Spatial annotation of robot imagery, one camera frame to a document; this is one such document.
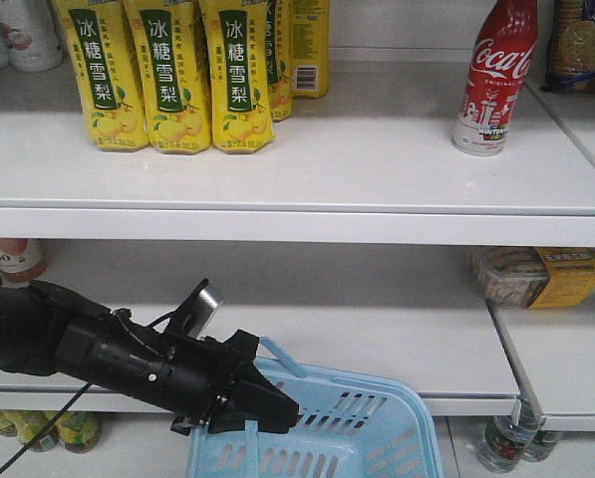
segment white shelf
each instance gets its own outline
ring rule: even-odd
[[[226,298],[206,333],[275,339],[297,360],[409,384],[434,415],[509,413],[518,388],[460,247],[49,241],[42,279],[146,324],[203,277]],[[56,407],[81,383],[0,371],[0,407]],[[94,390],[79,409],[149,405]]]
[[[595,246],[595,169],[530,92],[501,155],[450,144],[465,73],[335,64],[258,153],[179,156],[97,151],[68,62],[5,69],[0,236]]]
[[[595,296],[573,309],[493,313],[543,427],[595,431]]]
[[[595,95],[544,93],[532,90],[552,117],[595,165]]]

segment green label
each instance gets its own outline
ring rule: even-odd
[[[266,71],[268,73],[268,84],[274,85],[281,80],[281,74],[277,68],[277,48],[275,43],[275,28],[277,14],[277,0],[268,0],[268,14],[266,16]]]
[[[161,112],[179,113],[183,110],[177,74],[170,22],[170,12],[142,10],[142,21],[149,40],[150,60],[155,77],[157,109]]]
[[[80,48],[85,57],[94,106],[100,110],[116,110],[118,102],[109,75],[96,12],[74,9],[69,10],[69,15],[76,27]]]
[[[248,14],[241,10],[219,12],[226,50],[226,84],[228,109],[232,112],[252,112],[253,100],[248,68]]]

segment coca-cola bottle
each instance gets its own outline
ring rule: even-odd
[[[497,0],[483,23],[452,135],[462,151],[492,156],[503,149],[534,52],[536,11],[536,0]]]

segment wire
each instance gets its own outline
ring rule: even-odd
[[[24,446],[20,448],[20,450],[18,450],[18,452],[15,455],[9,458],[9,460],[0,467],[0,475],[7,471],[7,469],[11,465],[13,465],[18,460],[18,458],[20,458],[27,450],[29,450],[29,448],[34,446],[36,442],[40,440],[40,438],[45,436],[45,434],[49,430],[51,430],[51,427],[56,424],[60,417],[64,415],[67,412],[67,410],[69,410],[69,408],[71,408],[71,405],[73,405],[76,402],[76,400],[80,398],[91,387],[91,385],[92,383],[85,383],[85,385],[82,388],[80,388],[80,390],[78,390],[78,392],[74,396],[71,397],[71,399],[65,404],[65,406],[63,406],[60,409],[60,411],[56,413],[56,415],[51,420],[49,420],[47,424],[43,426],[42,429],[38,433],[36,433],[36,435],[30,441],[25,443]]]
[[[173,312],[167,312],[163,316],[158,317],[153,322],[151,322],[150,324],[147,325],[147,329],[152,329],[155,326],[158,326],[159,324],[161,324],[162,322],[164,322],[166,319],[170,319],[172,317],[172,315],[173,315]]]

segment yellow juice bottle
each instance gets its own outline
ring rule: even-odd
[[[136,42],[150,143],[195,154],[212,145],[205,35],[197,0],[123,0]]]
[[[213,142],[253,152],[273,138],[265,0],[199,0],[208,41]]]
[[[293,0],[293,96],[319,98],[330,85],[331,0]]]
[[[292,71],[291,5],[292,0],[268,0],[266,70],[274,121],[285,120],[293,113],[290,79]]]
[[[104,150],[149,144],[135,46],[120,0],[54,0],[89,136]]]

